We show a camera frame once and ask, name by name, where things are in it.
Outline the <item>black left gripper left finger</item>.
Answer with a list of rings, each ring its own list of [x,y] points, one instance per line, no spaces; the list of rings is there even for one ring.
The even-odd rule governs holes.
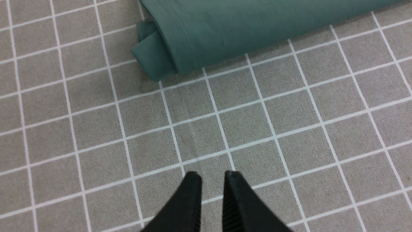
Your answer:
[[[201,194],[201,176],[194,171],[187,172],[173,196],[142,231],[199,232]]]

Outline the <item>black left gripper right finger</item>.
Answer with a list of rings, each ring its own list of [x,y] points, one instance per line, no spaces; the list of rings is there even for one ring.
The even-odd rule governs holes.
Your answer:
[[[222,230],[224,232],[291,232],[256,195],[238,171],[226,171]]]

